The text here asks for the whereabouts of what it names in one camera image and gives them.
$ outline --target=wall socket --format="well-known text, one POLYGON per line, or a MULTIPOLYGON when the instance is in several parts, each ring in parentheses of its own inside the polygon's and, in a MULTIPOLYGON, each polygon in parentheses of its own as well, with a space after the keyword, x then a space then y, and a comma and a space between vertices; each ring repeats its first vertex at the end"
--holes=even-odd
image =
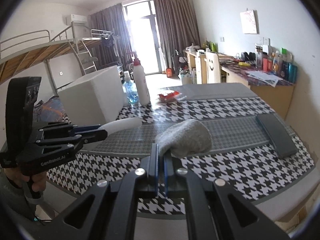
POLYGON ((263 38, 263 45, 270 45, 270 39, 269 38, 263 38))

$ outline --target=glass door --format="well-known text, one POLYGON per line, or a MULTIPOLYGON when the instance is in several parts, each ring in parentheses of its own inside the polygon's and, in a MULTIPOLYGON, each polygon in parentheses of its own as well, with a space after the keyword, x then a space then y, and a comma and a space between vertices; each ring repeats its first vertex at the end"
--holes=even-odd
POLYGON ((124 7, 132 50, 137 52, 146 74, 161 73, 159 39, 153 0, 124 7))

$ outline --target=human hand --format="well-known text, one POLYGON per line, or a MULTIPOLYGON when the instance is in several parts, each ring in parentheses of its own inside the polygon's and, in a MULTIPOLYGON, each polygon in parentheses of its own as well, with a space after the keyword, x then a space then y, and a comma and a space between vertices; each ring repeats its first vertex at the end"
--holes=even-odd
MULTIPOLYGON (((25 176, 21 173, 19 167, 4 169, 4 174, 7 176, 8 179, 12 180, 18 187, 22 187, 23 181, 28 182, 30 179, 30 177, 25 176)), ((46 186, 46 178, 46 171, 33 175, 32 180, 34 183, 32 184, 32 190, 34 192, 44 191, 46 186)))

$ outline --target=air conditioner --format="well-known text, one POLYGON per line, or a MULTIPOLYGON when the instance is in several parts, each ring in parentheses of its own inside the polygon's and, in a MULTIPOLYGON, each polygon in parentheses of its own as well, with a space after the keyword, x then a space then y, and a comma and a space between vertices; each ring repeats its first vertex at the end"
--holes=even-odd
POLYGON ((71 14, 67 16, 67 25, 71 25, 71 22, 78 24, 87 24, 88 18, 82 15, 71 14))

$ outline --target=curtain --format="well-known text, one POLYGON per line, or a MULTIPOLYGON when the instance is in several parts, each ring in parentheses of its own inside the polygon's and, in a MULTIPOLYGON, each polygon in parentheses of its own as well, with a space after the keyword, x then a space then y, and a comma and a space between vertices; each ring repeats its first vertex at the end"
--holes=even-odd
POLYGON ((200 45, 196 14, 189 0, 154 0, 159 27, 161 49, 168 67, 171 57, 191 43, 200 45))
MULTIPOLYGON (((122 63, 125 64, 131 59, 128 52, 132 51, 130 43, 130 35, 127 22, 124 19, 124 11, 121 3, 106 8, 100 12, 90 16, 91 28, 98 30, 112 31, 120 36, 118 42, 119 55, 122 57, 122 63)), ((99 45, 93 49, 93 54, 98 58, 97 68, 101 69, 103 65, 117 61, 113 48, 107 48, 99 45)))

